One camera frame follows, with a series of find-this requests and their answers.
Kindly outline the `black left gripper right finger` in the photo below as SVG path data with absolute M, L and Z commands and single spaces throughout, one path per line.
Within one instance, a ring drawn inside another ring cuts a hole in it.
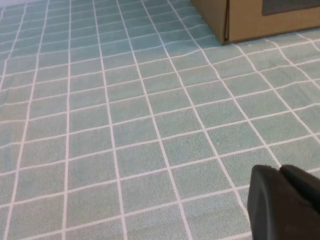
M 320 179 L 290 164 L 282 165 L 280 173 L 290 185 L 320 213 Z

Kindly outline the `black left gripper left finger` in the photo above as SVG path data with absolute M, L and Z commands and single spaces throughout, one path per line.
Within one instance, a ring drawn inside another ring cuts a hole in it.
M 251 170 L 247 211 L 254 240 L 318 240 L 320 213 L 280 173 L 267 165 Z

